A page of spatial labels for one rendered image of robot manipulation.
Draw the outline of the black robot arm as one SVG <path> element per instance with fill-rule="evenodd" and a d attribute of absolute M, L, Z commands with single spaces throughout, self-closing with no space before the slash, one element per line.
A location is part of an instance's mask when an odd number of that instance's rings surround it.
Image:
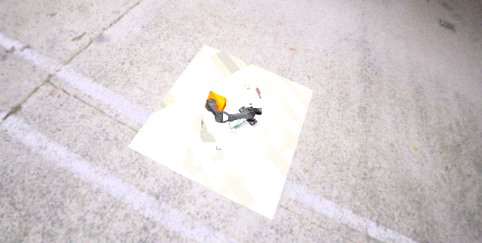
<path fill-rule="evenodd" d="M 255 115 L 262 114 L 262 108 L 254 108 L 253 106 L 244 107 L 244 112 L 236 113 L 236 114 L 229 114 L 225 111 L 220 111 L 215 108 L 216 100 L 210 98 L 206 100 L 206 109 L 211 111 L 211 113 L 215 116 L 215 121 L 218 123 L 225 123 L 225 122 L 232 122 L 239 119 L 253 119 Z M 223 113 L 228 116 L 228 120 L 223 121 Z"/>

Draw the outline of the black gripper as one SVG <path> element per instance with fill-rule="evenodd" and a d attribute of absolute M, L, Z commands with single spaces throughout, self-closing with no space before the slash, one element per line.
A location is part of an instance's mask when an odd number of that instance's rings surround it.
<path fill-rule="evenodd" d="M 239 112 L 240 112 L 240 113 L 244 112 L 244 106 L 242 106 L 241 108 L 239 108 Z M 254 124 L 257 123 L 257 120 L 256 120 L 255 118 L 247 119 L 246 121 L 249 122 L 249 124 L 250 124 L 251 126 L 253 126 Z"/>

